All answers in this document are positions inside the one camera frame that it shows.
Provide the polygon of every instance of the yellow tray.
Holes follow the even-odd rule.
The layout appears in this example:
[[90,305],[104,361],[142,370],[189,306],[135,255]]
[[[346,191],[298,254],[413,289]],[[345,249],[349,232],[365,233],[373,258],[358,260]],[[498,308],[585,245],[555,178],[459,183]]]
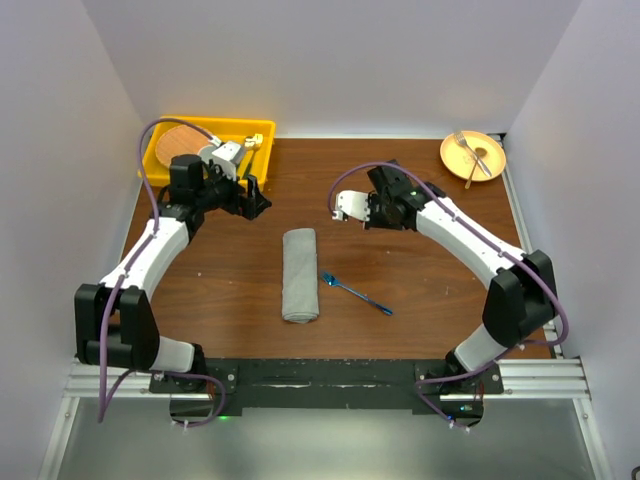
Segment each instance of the yellow tray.
[[[166,115],[167,117],[179,118],[207,129],[209,132],[220,137],[223,142],[233,140],[244,145],[246,137],[251,137],[256,133],[264,136],[262,146],[258,150],[253,159],[251,167],[252,174],[258,179],[260,189],[267,182],[267,169],[269,168],[269,157],[271,156],[271,147],[276,134],[276,124],[270,120],[243,120],[235,118],[209,118],[209,117],[183,117],[178,115]],[[156,157],[156,144],[160,137],[173,127],[178,126],[177,123],[163,122],[156,125],[147,150],[142,159],[144,170],[149,177],[149,182],[154,187],[164,187],[169,183],[169,169],[162,165]],[[244,160],[240,164],[238,170],[244,171],[245,163],[251,158],[251,152],[248,152]],[[246,180],[240,180],[240,185],[247,186]]]

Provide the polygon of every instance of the white backdrop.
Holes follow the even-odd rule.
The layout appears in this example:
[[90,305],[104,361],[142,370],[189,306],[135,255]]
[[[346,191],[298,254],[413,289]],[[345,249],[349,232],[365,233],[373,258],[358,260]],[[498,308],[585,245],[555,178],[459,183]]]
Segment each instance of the white backdrop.
[[584,0],[506,137],[620,479],[640,465],[639,31],[636,2]]
[[579,0],[83,0],[144,120],[504,132]]
[[0,476],[21,480],[60,406],[73,294],[122,250],[140,120],[79,0],[6,0],[0,40]]

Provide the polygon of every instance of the wooden tabletop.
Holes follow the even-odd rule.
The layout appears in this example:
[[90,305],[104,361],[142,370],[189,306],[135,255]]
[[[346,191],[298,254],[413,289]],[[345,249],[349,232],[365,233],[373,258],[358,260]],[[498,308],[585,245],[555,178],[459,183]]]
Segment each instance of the wooden tabletop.
[[[277,140],[264,194],[273,202],[247,221],[207,214],[191,245],[153,296],[162,335],[199,343],[209,357],[441,358],[480,323],[486,297],[473,274],[432,240],[411,231],[362,230],[331,220],[327,192],[347,169],[397,159],[442,188],[478,223],[518,245],[504,184],[473,184],[451,175],[439,140]],[[370,191],[365,171],[339,190]],[[127,250],[150,212],[144,190]],[[282,235],[316,230],[318,268],[393,309],[388,317],[361,299],[320,283],[320,316],[298,325],[282,319]],[[538,332],[537,338],[543,338]],[[544,347],[519,357],[547,358]]]

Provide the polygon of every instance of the gray towel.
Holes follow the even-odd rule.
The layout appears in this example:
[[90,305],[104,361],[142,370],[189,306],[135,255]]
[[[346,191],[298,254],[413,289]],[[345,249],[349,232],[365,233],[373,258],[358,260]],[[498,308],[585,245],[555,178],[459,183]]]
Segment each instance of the gray towel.
[[318,317],[318,257],[313,228],[291,230],[282,237],[282,318],[307,323]]

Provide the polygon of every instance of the metal fork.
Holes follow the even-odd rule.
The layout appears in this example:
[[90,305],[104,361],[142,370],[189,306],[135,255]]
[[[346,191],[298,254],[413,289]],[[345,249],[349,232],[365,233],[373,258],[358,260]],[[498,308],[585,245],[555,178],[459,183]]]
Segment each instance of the metal fork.
[[347,292],[353,293],[357,297],[360,297],[361,299],[363,299],[369,305],[372,305],[372,306],[376,307],[382,313],[384,313],[386,315],[393,315],[393,311],[390,308],[387,308],[387,307],[385,307],[383,305],[380,305],[379,303],[376,303],[373,300],[371,300],[366,295],[363,295],[362,293],[356,292],[352,288],[349,288],[346,285],[343,285],[342,283],[340,283],[340,281],[335,276],[331,275],[329,272],[322,272],[322,279],[325,282],[327,282],[327,284],[329,286],[331,286],[331,287],[341,287],[341,288],[344,288]]
[[467,139],[464,138],[464,134],[460,130],[457,130],[453,132],[453,138],[456,140],[456,143],[458,145],[460,145],[462,148],[466,148],[469,151],[469,153],[471,153],[473,158],[475,158],[476,163],[480,165],[480,170],[482,170],[487,177],[490,177],[491,170],[489,170],[489,167],[487,167],[487,164],[482,161],[482,159],[473,150],[473,148],[469,146],[469,144],[467,143]]

